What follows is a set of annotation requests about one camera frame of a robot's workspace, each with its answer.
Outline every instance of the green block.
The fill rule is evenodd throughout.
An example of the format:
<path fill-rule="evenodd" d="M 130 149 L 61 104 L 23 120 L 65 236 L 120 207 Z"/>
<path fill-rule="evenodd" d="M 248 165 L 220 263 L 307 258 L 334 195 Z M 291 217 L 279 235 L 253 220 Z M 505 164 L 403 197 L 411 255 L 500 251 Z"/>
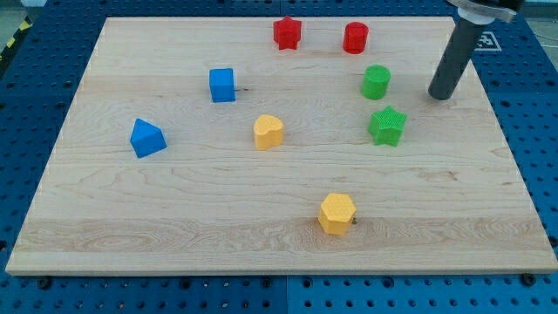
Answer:
<path fill-rule="evenodd" d="M 364 72 L 360 92 L 367 99 L 381 99 L 385 96 L 390 78 L 390 70 L 386 67 L 382 65 L 369 66 Z"/>
<path fill-rule="evenodd" d="M 398 113 L 391 106 L 373 113 L 370 117 L 368 132 L 374 137 L 374 145 L 387 144 L 396 147 L 403 134 L 407 115 Z"/>

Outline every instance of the wooden board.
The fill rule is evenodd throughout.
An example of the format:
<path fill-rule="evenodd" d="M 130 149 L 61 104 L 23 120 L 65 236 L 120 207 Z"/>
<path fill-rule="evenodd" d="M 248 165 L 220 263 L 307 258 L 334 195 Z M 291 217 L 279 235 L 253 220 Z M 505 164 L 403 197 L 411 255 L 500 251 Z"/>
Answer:
<path fill-rule="evenodd" d="M 487 96 L 469 66 L 451 100 L 426 87 L 448 17 L 352 18 L 363 55 L 340 46 L 347 18 L 303 20 L 297 51 L 276 18 L 108 18 L 31 204 L 13 275 L 473 274 L 552 272 L 555 254 Z M 359 93 L 391 69 L 384 99 Z M 208 71 L 235 69 L 237 101 L 212 104 Z M 371 113 L 407 113 L 398 147 L 374 146 Z M 284 145 L 256 151 L 260 114 Z M 168 148 L 138 160 L 133 122 Z M 347 193 L 345 236 L 317 222 Z"/>

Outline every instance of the blue pegboard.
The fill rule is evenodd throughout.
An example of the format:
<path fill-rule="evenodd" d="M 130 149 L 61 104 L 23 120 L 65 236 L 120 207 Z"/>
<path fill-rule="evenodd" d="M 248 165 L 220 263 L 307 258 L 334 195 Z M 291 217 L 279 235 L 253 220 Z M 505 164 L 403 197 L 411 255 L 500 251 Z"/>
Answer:
<path fill-rule="evenodd" d="M 106 17 L 454 14 L 442 0 L 50 0 L 0 81 L 0 265 L 7 263 Z M 558 73 L 522 17 L 512 24 L 496 22 L 488 31 L 502 51 L 478 51 L 473 62 L 544 227 L 556 243 Z M 1 272 L 0 313 L 558 312 L 558 275 L 534 279 L 14 278 Z"/>

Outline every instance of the green cylinder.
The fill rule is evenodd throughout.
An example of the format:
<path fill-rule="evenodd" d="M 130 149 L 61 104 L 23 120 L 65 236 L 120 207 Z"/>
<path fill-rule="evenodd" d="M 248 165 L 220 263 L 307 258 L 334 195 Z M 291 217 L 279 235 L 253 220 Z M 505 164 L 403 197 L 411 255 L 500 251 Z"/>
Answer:
<path fill-rule="evenodd" d="M 385 96 L 390 83 L 390 70 L 382 65 L 369 66 L 364 72 L 363 85 L 360 92 L 367 99 L 381 99 Z"/>

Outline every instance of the yellow hexagonal block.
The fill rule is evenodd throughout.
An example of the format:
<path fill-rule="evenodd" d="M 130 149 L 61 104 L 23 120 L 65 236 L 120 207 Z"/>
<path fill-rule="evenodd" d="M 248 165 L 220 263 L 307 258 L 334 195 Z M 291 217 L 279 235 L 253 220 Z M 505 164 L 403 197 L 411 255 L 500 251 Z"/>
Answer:
<path fill-rule="evenodd" d="M 254 124 L 255 148 L 267 150 L 282 144 L 283 124 L 278 118 L 263 114 Z"/>
<path fill-rule="evenodd" d="M 325 233 L 341 236 L 349 229 L 356 211 L 347 194 L 330 193 L 322 202 L 317 220 Z"/>

